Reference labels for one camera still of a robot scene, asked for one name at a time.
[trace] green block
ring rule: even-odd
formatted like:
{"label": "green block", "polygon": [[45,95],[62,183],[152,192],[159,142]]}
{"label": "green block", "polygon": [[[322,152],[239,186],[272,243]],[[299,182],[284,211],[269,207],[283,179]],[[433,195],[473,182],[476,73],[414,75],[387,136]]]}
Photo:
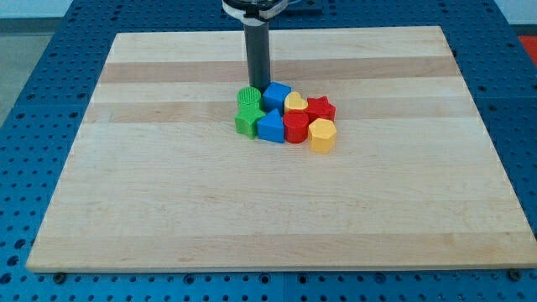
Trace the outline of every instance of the green block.
{"label": "green block", "polygon": [[246,107],[261,109],[261,91],[253,87],[244,87],[237,93],[239,111]]}
{"label": "green block", "polygon": [[237,133],[254,139],[258,135],[258,120],[265,116],[265,112],[256,107],[239,109],[235,116],[235,129]]}

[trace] wood grain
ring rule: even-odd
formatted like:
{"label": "wood grain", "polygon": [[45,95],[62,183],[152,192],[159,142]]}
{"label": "wood grain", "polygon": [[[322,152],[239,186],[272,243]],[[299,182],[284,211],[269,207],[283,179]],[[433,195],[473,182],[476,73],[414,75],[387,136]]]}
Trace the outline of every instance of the wood grain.
{"label": "wood grain", "polygon": [[273,31],[271,42],[275,80],[336,105],[329,154],[234,133],[248,82],[240,32],[119,34],[27,267],[537,265],[440,28]]}

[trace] toy block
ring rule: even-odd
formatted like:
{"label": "toy block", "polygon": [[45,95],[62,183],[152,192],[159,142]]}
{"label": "toy block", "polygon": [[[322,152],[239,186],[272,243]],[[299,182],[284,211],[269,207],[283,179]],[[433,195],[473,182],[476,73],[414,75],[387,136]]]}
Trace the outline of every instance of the toy block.
{"label": "toy block", "polygon": [[291,93],[291,87],[272,82],[263,93],[263,110],[271,112],[278,109],[279,115],[284,115],[284,101],[287,95]]}
{"label": "toy block", "polygon": [[308,115],[301,110],[289,110],[284,114],[284,136],[290,143],[302,143],[308,137]]}
{"label": "toy block", "polygon": [[308,129],[311,150],[321,154],[330,152],[336,144],[337,129],[334,122],[325,118],[317,118]]}
{"label": "toy block", "polygon": [[284,123],[278,108],[273,109],[258,121],[258,137],[275,143],[284,142]]}
{"label": "toy block", "polygon": [[265,116],[265,112],[256,107],[243,107],[235,116],[235,129],[237,133],[254,139],[258,134],[257,122]]}
{"label": "toy block", "polygon": [[261,91],[253,87],[244,87],[237,93],[238,109],[256,107],[261,109]]}
{"label": "toy block", "polygon": [[304,112],[310,118],[310,122],[315,121],[317,118],[324,118],[334,122],[336,117],[336,108],[328,102],[327,96],[308,97],[308,107]]}
{"label": "toy block", "polygon": [[299,92],[292,91],[287,95],[284,101],[284,113],[289,110],[301,110],[303,111],[308,107],[308,102],[302,98]]}

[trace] yellow block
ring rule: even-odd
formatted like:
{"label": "yellow block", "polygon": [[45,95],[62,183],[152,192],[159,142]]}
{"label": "yellow block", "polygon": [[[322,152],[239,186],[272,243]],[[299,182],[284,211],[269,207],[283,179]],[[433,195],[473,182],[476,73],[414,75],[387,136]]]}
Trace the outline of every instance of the yellow block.
{"label": "yellow block", "polygon": [[304,110],[308,107],[308,102],[300,96],[297,91],[292,91],[287,95],[284,102],[284,112],[289,110]]}
{"label": "yellow block", "polygon": [[308,129],[308,141],[314,152],[327,154],[336,144],[336,125],[331,120],[317,118]]}

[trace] blue triangle block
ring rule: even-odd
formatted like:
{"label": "blue triangle block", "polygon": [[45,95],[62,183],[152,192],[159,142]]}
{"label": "blue triangle block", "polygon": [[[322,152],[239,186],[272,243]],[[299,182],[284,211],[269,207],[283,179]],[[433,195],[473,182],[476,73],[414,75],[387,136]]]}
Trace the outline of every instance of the blue triangle block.
{"label": "blue triangle block", "polygon": [[258,120],[258,137],[275,143],[284,142],[284,123],[278,109]]}
{"label": "blue triangle block", "polygon": [[279,115],[283,116],[285,97],[290,93],[291,87],[278,82],[270,83],[263,94],[263,110],[271,112],[278,109]]}

